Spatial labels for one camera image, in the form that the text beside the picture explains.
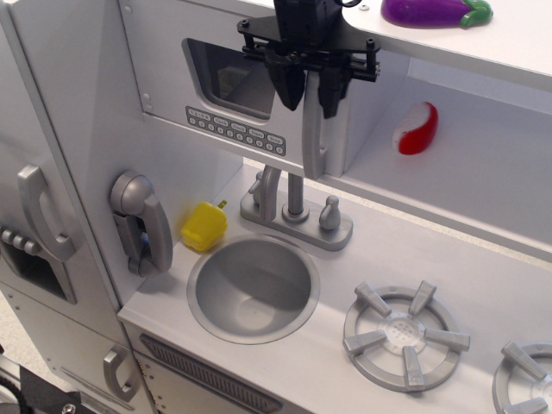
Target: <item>burner grate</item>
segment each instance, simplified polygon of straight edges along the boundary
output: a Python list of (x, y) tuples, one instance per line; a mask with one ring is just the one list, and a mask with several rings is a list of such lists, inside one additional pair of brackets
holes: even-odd
[[(458, 332), (449, 311), (434, 298), (436, 287), (426, 281), (416, 290), (389, 286), (374, 290), (368, 283), (359, 285), (354, 292), (356, 301), (348, 311), (343, 330), (343, 346), (357, 369), (372, 382), (398, 392), (420, 392), (439, 386), (455, 370), (463, 351), (469, 350), (470, 337)], [(393, 311), (388, 304), (407, 301), (407, 311)], [(368, 309), (375, 311), (380, 321), (377, 329), (357, 333), (359, 319)], [(421, 315), (428, 311), (442, 329), (426, 327)], [(425, 373), (418, 356), (429, 343), (439, 344), (446, 350), (442, 361)], [(403, 375), (391, 373), (371, 358), (370, 351), (383, 348), (402, 361)]]
[(505, 358), (494, 374), (492, 400), (498, 414), (544, 414), (552, 404), (552, 343), (534, 342), (523, 347), (509, 342)]

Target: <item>vent grille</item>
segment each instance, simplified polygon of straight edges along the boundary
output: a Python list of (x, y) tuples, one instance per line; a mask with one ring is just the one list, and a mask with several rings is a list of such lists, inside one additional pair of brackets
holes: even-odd
[(146, 335), (141, 335), (140, 340), (160, 361), (164, 361), (179, 373), (197, 381), (203, 386), (207, 386), (223, 397), (243, 405), (249, 410), (260, 414), (271, 414), (282, 408), (278, 401), (256, 391), (250, 386), (242, 384), (236, 379), (230, 378), (224, 373), (218, 372), (216, 369), (188, 355), (168, 347), (164, 343), (158, 342)]

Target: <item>sink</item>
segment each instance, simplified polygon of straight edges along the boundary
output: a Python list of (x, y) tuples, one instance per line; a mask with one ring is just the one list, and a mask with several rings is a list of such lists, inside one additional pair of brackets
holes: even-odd
[(268, 235), (230, 239), (193, 267), (187, 297), (191, 313), (225, 341), (276, 341), (311, 317), (320, 293), (309, 255)]

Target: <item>purple toy eggplant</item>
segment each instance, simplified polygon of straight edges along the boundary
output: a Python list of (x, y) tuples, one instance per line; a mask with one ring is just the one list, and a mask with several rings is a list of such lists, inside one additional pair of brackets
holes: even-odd
[(383, 0), (381, 14), (411, 28), (469, 28), (488, 23), (492, 9), (483, 0)]

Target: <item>faucet knob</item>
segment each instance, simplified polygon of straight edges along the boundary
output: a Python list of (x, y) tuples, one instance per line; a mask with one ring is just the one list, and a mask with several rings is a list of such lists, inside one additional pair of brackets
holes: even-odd
[(339, 198), (336, 196), (329, 196), (326, 198), (326, 206), (320, 213), (318, 220), (320, 226), (326, 230), (335, 230), (342, 223), (342, 214), (339, 211)]
[(260, 204), (260, 182), (262, 180), (262, 171), (259, 171), (257, 173), (255, 179), (256, 180), (253, 185), (251, 185), (248, 193), (253, 194), (253, 201), (255, 202), (255, 204)]

